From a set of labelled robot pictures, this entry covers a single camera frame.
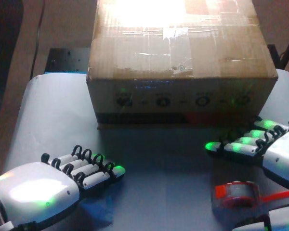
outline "robotic hand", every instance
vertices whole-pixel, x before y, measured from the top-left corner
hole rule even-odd
[[[0,176],[0,231],[39,231],[66,217],[99,186],[120,180],[125,169],[101,154],[73,153],[16,167]]]
[[[207,143],[208,154],[261,167],[266,177],[289,189],[289,125],[256,117],[247,127]]]

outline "box top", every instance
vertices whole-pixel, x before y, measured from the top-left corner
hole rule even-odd
[[[88,80],[277,78],[251,0],[98,0]]]

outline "brown floor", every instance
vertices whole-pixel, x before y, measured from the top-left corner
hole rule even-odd
[[[268,44],[279,53],[289,42],[289,0],[254,0]],[[42,0],[23,0],[24,18],[0,111],[0,173],[29,81]],[[90,47],[96,0],[46,0],[34,76],[43,74],[50,47]]]

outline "gray table surface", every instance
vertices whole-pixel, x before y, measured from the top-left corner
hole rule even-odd
[[[260,116],[287,124],[289,72],[279,79]],[[253,180],[264,195],[285,190],[261,169],[213,160],[204,145],[217,139],[218,129],[97,130],[86,76],[52,73],[27,85],[4,171],[71,153],[76,144],[102,153],[126,168],[126,176],[102,195],[80,203],[68,218],[47,230],[73,231],[228,231],[235,223],[289,199],[257,211],[214,214],[214,185]]]

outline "brown cardboard box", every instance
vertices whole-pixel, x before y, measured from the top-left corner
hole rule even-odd
[[[98,1],[87,83],[102,128],[241,121],[276,81],[251,0]]]

